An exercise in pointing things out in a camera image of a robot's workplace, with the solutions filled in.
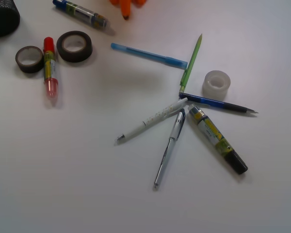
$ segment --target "orange object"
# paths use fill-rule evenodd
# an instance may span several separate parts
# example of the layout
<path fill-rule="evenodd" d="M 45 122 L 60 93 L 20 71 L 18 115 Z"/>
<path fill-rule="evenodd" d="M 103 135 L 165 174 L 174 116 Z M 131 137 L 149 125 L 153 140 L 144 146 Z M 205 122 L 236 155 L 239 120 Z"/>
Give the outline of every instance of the orange object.
<path fill-rule="evenodd" d="M 117 5 L 120 3 L 120 0 L 110 0 L 113 5 Z"/>
<path fill-rule="evenodd" d="M 145 4 L 146 0 L 135 0 L 135 3 L 138 5 L 143 5 Z"/>
<path fill-rule="evenodd" d="M 130 16 L 130 0 L 120 0 L 122 15 L 125 20 Z"/>

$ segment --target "mesh pen holder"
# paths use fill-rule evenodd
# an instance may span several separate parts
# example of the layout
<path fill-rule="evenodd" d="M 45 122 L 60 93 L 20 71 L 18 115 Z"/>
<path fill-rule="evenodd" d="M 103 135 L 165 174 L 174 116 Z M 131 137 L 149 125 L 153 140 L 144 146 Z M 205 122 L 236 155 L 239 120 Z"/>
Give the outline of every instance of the mesh pen holder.
<path fill-rule="evenodd" d="M 19 18 L 13 0 L 0 0 L 0 36 L 13 32 L 19 25 Z"/>

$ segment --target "red highlighter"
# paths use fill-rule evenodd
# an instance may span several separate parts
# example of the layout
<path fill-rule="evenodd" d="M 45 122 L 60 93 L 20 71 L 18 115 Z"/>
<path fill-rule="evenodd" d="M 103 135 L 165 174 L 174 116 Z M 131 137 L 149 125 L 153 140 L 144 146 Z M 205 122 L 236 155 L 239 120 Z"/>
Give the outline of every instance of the red highlighter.
<path fill-rule="evenodd" d="M 55 79 L 55 48 L 53 38 L 44 39 L 44 85 L 47 97 L 51 100 L 57 99 L 58 81 Z"/>

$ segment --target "silver pen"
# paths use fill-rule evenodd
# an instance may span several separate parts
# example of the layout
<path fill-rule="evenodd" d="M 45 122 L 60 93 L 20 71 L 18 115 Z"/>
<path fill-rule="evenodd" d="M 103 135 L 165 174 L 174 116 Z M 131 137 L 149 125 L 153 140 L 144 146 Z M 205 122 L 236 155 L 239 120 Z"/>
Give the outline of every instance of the silver pen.
<path fill-rule="evenodd" d="M 154 188 L 155 189 L 158 189 L 158 187 L 159 187 L 159 185 L 161 183 L 161 180 L 162 180 L 163 174 L 165 172 L 168 160 L 169 160 L 170 155 L 171 155 L 171 153 L 173 151 L 173 148 L 174 148 L 174 146 L 176 144 L 176 141 L 179 138 L 179 135 L 180 135 L 184 120 L 185 120 L 185 111 L 182 108 L 179 111 L 178 115 L 177 115 L 177 119 L 175 121 L 173 130 L 171 131 L 171 134 L 169 136 L 169 141 L 168 141 L 165 153 L 164 153 L 162 161 L 161 161 L 160 169 L 159 169 L 159 171 L 158 171 L 158 173 L 156 175 L 155 182 L 154 182 Z"/>

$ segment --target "green pencil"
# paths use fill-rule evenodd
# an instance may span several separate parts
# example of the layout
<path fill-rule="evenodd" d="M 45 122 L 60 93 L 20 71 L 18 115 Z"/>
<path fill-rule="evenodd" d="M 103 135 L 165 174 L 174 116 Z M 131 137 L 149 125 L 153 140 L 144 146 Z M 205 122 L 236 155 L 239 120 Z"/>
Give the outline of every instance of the green pencil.
<path fill-rule="evenodd" d="M 194 62 L 195 62 L 199 47 L 200 47 L 200 44 L 202 43 L 202 38 L 203 38 L 203 34 L 201 34 L 199 36 L 199 38 L 197 40 L 197 43 L 195 45 L 195 49 L 193 51 L 189 66 L 183 73 L 183 76 L 182 76 L 181 81 L 180 81 L 180 86 L 181 86 L 180 90 L 179 90 L 180 93 L 184 92 L 186 84 L 188 83 L 188 80 L 189 80 L 189 77 L 190 77 L 190 74 L 191 74 L 191 71 L 192 71 L 192 68 L 193 68 L 193 65 L 194 65 Z"/>

